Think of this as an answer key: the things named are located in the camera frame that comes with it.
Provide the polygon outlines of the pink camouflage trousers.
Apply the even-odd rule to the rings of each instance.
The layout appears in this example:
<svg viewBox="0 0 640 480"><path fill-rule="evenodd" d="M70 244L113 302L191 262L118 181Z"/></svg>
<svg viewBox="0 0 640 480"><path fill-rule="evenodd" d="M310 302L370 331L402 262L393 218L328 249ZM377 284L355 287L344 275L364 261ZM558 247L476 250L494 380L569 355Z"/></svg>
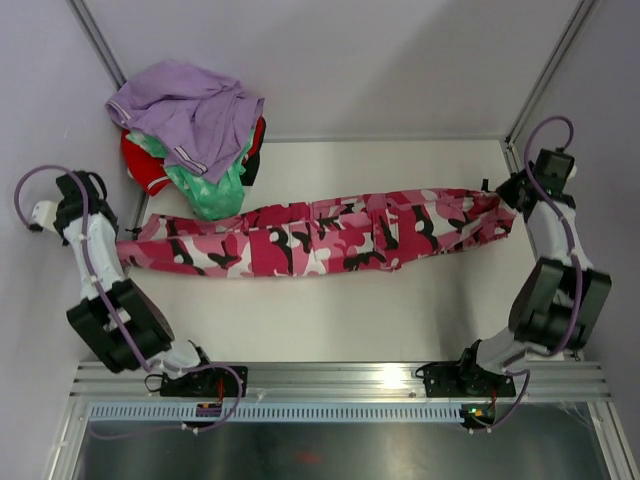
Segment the pink camouflage trousers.
<svg viewBox="0 0 640 480"><path fill-rule="evenodd" d="M507 237L494 192L414 189L261 207L218 221L154 214L116 245L127 267L212 278L394 271Z"/></svg>

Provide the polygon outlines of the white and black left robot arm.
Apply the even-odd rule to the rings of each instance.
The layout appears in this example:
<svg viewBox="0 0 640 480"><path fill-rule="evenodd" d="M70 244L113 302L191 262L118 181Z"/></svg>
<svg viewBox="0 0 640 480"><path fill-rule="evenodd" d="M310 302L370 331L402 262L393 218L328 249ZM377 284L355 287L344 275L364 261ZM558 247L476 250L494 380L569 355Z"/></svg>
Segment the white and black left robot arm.
<svg viewBox="0 0 640 480"><path fill-rule="evenodd" d="M46 170L60 173L58 202L40 201L30 215L20 206L24 184ZM156 370L197 397L217 386L216 370L191 341L179 342L151 299L125 276L116 252L118 219L107 202L102 178L94 172L43 165L25 174L14 190L14 208L31 232L50 231L71 248L80 277L80 301L67 310L72 329L113 373Z"/></svg>

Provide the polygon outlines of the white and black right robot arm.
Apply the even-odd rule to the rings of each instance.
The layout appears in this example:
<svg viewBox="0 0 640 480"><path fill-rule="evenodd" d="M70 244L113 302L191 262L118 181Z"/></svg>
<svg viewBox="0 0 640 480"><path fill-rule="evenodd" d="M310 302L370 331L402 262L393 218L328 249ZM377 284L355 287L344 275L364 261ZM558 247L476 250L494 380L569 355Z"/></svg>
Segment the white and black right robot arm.
<svg viewBox="0 0 640 480"><path fill-rule="evenodd" d="M562 147L542 149L497 188L526 222L543 228L545 249L512 304L507 326L464 350L455 380L466 395L488 389L492 374L513 375L528 355L580 350L590 338L612 280L594 268L580 244L575 202L564 192L574 170L574 157Z"/></svg>

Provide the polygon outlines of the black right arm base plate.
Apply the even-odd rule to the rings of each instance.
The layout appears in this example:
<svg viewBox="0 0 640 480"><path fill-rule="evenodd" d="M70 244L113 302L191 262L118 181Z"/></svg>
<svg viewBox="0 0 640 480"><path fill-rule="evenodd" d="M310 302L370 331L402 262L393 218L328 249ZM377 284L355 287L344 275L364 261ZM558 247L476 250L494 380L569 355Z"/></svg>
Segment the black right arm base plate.
<svg viewBox="0 0 640 480"><path fill-rule="evenodd" d="M432 362L415 370L428 398L513 398L516 389L509 376L468 369L455 362Z"/></svg>

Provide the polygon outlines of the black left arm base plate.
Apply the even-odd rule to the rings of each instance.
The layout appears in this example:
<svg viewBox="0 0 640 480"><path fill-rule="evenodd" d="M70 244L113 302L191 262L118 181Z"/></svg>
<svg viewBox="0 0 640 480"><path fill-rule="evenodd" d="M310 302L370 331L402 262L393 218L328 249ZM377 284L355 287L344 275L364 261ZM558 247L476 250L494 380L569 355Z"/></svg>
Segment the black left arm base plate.
<svg viewBox="0 0 640 480"><path fill-rule="evenodd" d="M159 387L159 395L162 397L220 400L235 398L238 396L238 392L241 392L241 397L244 398L249 369L239 365L232 365L230 369L235 372L240 382L236 381L230 371L220 368L188 373L177 379L170 379L164 375Z"/></svg>

